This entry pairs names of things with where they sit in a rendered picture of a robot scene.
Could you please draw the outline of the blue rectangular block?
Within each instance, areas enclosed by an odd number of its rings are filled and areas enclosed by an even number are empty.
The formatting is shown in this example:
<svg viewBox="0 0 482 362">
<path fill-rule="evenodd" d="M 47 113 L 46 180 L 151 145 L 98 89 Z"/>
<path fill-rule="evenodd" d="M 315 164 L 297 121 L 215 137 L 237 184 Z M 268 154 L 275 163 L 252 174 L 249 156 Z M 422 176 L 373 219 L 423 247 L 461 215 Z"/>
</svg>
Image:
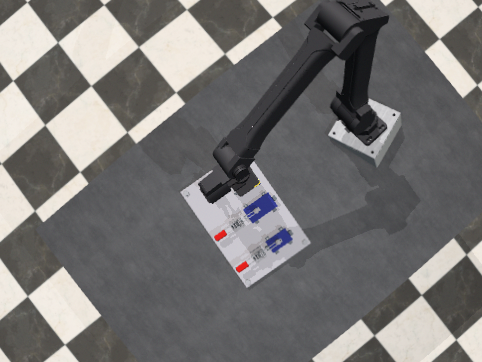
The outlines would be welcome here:
<svg viewBox="0 0 482 362">
<path fill-rule="evenodd" d="M 258 207 L 260 208 L 260 211 L 257 214 L 253 215 L 254 212 L 252 211 Z M 277 204 L 275 203 L 275 201 L 272 199 L 269 193 L 266 193 L 255 202 L 247 206 L 245 209 L 243 209 L 243 211 L 246 213 L 246 215 L 252 212 L 248 215 L 248 218 L 253 215 L 249 219 L 252 223 L 254 223 L 276 207 Z"/>
<path fill-rule="evenodd" d="M 273 244 L 276 239 L 280 239 L 280 238 L 283 242 L 280 245 L 273 248 L 271 250 L 272 252 L 276 252 L 278 249 L 280 249 L 281 247 L 283 247 L 284 245 L 286 245 L 288 242 L 290 242 L 292 240 L 292 237 L 289 235 L 287 230 L 284 228 L 282 231 L 279 231 L 278 233 L 276 233 L 274 236 L 272 236 L 269 240 L 267 240 L 265 242 L 267 243 L 268 246 L 271 246 L 271 244 Z M 275 245 L 277 245 L 277 244 L 275 243 L 274 245 L 272 245 L 270 247 L 270 249 L 272 247 L 274 247 Z"/>
</svg>

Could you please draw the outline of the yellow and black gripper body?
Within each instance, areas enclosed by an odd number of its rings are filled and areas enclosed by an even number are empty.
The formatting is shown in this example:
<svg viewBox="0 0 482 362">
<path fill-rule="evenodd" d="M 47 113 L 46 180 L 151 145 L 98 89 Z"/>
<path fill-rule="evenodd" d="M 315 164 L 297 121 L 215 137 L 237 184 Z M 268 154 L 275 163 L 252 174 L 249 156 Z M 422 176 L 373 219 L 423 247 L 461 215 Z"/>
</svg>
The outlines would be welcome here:
<svg viewBox="0 0 482 362">
<path fill-rule="evenodd" d="M 236 191 L 240 197 L 242 197 L 243 195 L 251 191 L 254 188 L 254 186 L 259 184 L 260 182 L 257 176 L 254 174 L 251 167 L 250 167 L 250 176 L 245 182 L 246 184 Z"/>
</svg>

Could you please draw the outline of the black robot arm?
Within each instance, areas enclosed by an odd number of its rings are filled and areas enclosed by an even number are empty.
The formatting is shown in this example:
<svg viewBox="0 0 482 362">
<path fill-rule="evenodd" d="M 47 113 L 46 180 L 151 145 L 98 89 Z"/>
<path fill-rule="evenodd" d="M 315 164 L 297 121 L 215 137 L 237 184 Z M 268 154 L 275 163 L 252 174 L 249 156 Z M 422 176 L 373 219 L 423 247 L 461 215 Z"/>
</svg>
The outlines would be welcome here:
<svg viewBox="0 0 482 362">
<path fill-rule="evenodd" d="M 388 20 L 389 15 L 370 0 L 325 0 L 317 6 L 305 22 L 310 31 L 299 51 L 248 116 L 213 151 L 218 165 L 198 183 L 209 203 L 218 201 L 230 188 L 235 191 L 246 184 L 250 165 L 267 135 L 336 55 L 347 60 L 344 88 L 336 91 L 330 105 L 337 121 L 341 119 L 344 129 L 357 134 L 366 146 L 387 129 L 368 105 L 368 86 L 377 35 Z M 339 43 L 334 44 L 324 30 Z"/>
</svg>

